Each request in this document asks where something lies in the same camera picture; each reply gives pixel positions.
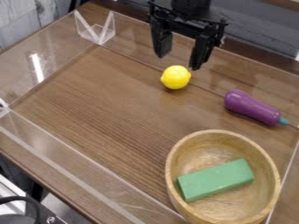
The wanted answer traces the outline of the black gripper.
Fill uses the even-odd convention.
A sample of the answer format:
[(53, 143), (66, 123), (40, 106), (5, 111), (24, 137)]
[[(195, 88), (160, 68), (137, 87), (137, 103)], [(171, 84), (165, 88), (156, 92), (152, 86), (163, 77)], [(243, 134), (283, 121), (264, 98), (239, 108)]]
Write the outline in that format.
[(211, 0), (148, 0), (149, 25), (153, 52), (159, 58), (172, 50), (172, 32), (196, 38), (191, 51), (189, 68), (196, 71), (208, 61), (216, 44), (223, 43), (224, 29), (228, 25), (224, 18), (211, 11)]

